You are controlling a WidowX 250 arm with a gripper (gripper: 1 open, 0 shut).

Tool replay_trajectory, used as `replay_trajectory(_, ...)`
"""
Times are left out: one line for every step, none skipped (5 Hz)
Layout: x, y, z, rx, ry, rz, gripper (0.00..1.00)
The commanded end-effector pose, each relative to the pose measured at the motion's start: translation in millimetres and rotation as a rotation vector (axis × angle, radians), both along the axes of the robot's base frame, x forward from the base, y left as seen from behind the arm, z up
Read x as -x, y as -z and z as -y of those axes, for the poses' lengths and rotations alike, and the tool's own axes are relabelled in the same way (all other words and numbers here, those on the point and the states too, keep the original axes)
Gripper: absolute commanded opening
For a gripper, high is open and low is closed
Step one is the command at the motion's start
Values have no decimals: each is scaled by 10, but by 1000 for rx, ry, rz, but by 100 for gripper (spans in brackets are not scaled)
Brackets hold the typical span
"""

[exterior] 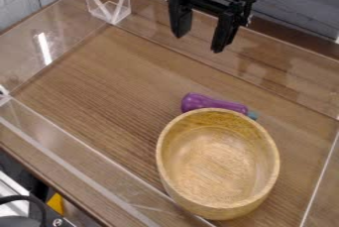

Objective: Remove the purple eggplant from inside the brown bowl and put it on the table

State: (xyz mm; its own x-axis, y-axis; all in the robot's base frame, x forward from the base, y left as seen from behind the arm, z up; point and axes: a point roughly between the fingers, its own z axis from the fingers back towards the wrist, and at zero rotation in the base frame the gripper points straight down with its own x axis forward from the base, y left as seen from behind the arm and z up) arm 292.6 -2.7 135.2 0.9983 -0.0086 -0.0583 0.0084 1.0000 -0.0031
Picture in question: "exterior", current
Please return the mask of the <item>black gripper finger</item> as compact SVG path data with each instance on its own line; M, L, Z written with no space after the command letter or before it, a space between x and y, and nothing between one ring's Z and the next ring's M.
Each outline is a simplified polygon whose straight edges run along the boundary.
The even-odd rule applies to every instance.
M220 53L225 46L233 41L240 26L240 20L235 13L223 12L219 16L217 27L215 30L211 50L215 54Z
M168 0L171 31L181 38L192 27L192 7L189 0Z

